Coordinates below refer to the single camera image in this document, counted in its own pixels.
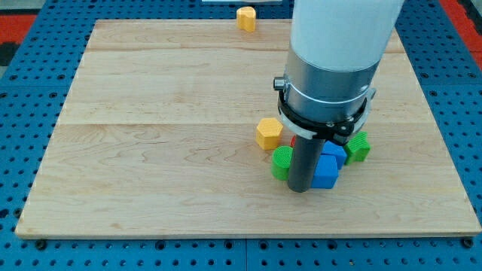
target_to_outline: wooden board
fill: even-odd
[[[372,151],[333,190],[270,174],[257,122],[290,22],[100,20],[17,234],[25,239],[471,236],[481,231],[393,35],[364,128]],[[285,130],[282,143],[291,132]]]

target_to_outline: blue block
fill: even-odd
[[[323,146],[322,155],[331,155],[337,159],[337,167],[340,170],[345,164],[346,152],[343,147],[332,142],[326,142]]]
[[[331,155],[319,157],[311,188],[331,189],[338,179],[337,159]]]

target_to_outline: wooden table surface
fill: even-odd
[[[471,236],[481,231],[394,34],[333,190],[295,193],[255,143],[289,20],[100,20],[23,210],[25,239]],[[292,133],[283,131],[282,143]]]

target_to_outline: yellow block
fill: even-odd
[[[247,32],[256,30],[256,11],[252,7],[239,8],[236,11],[236,24]]]
[[[261,119],[256,127],[256,142],[263,150],[274,150],[279,145],[283,125],[274,117]]]

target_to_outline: black cylinder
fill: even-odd
[[[288,187],[295,192],[304,192],[311,187],[324,139],[305,139],[296,135],[288,174]]]

